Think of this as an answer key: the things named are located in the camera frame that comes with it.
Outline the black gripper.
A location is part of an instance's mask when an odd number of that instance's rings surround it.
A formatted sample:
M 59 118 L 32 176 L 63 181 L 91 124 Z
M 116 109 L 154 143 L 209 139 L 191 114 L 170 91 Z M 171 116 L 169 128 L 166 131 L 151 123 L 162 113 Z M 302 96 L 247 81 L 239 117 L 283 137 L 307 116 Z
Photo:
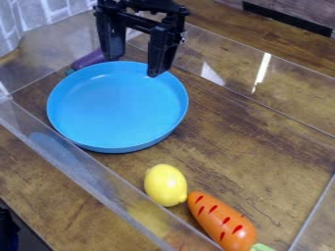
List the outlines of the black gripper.
M 128 13 L 127 9 L 135 13 L 166 14 L 163 24 L 167 27 Z M 138 27 L 142 32 L 151 32 L 147 75 L 157 77 L 163 74 L 173 65 L 189 15 L 189 9 L 173 0 L 98 0 L 95 16 L 104 58 L 116 61 L 124 55 L 126 28 Z

